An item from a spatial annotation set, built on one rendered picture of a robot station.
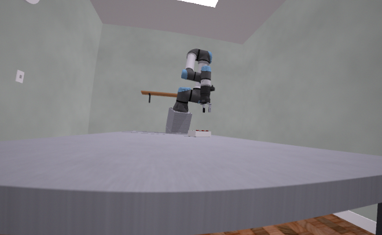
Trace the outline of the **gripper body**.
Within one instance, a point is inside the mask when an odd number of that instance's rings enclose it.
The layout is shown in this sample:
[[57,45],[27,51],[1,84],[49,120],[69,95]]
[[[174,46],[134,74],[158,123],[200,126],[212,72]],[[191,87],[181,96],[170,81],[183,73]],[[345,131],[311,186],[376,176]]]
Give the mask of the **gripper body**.
[[211,86],[211,81],[203,79],[200,86],[200,104],[210,103],[210,90],[215,91],[213,85]]

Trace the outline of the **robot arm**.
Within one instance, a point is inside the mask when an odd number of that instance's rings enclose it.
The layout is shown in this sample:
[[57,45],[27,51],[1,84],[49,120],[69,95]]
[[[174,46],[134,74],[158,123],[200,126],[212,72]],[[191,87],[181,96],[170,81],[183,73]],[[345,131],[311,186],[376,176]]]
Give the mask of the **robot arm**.
[[[193,90],[191,88],[180,87],[176,103],[173,107],[173,110],[184,113],[188,112],[188,101],[200,103],[201,80],[211,80],[211,67],[207,65],[212,61],[212,53],[201,49],[192,49],[188,52],[186,58],[186,67],[182,70],[181,78],[195,81],[196,85]],[[199,64],[198,72],[194,72],[195,60]]]

